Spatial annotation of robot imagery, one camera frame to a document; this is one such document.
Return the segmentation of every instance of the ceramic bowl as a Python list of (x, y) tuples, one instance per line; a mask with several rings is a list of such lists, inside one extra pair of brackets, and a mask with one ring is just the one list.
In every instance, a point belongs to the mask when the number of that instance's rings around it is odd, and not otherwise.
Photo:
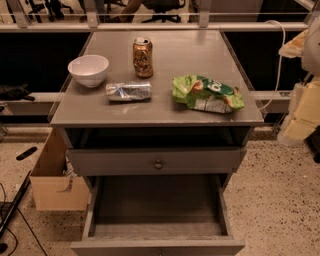
[(79, 83), (88, 88), (100, 85), (107, 77), (109, 61), (100, 55), (84, 55), (71, 61), (68, 71)]

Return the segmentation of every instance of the green snack bag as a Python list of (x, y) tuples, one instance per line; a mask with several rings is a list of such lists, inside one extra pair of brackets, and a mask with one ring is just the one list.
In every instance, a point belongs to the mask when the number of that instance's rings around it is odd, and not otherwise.
[(230, 113), (244, 107), (239, 88), (231, 88), (212, 79), (189, 75), (175, 77), (172, 96), (190, 109)]

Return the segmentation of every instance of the open cardboard box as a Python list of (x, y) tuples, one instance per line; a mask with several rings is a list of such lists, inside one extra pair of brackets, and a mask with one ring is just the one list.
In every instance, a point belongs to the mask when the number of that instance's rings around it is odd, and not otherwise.
[(66, 145), (53, 129), (30, 174), (36, 209), (39, 211), (82, 211), (87, 209), (89, 189), (83, 177), (63, 175)]

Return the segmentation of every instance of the gray cabinet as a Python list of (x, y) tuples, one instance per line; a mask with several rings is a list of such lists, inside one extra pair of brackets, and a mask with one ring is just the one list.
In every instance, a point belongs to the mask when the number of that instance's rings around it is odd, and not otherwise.
[[(152, 99), (110, 103), (105, 83), (137, 80), (132, 43), (154, 45)], [(239, 63), (219, 31), (94, 33), (84, 54), (110, 60), (107, 81), (87, 89), (68, 84), (51, 120), (67, 156), (91, 187), (78, 255), (235, 255), (223, 190), (263, 118)], [(175, 76), (198, 74), (240, 88), (245, 108), (231, 114), (187, 109), (171, 96)]]

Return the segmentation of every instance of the drawer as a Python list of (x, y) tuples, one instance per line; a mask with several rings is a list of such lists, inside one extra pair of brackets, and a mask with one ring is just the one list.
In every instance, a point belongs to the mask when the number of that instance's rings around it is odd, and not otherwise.
[(235, 172), (246, 153), (239, 147), (72, 149), (67, 156), (81, 176)]
[(83, 238), (71, 244), (80, 256), (236, 255), (243, 247), (216, 175), (100, 177)]

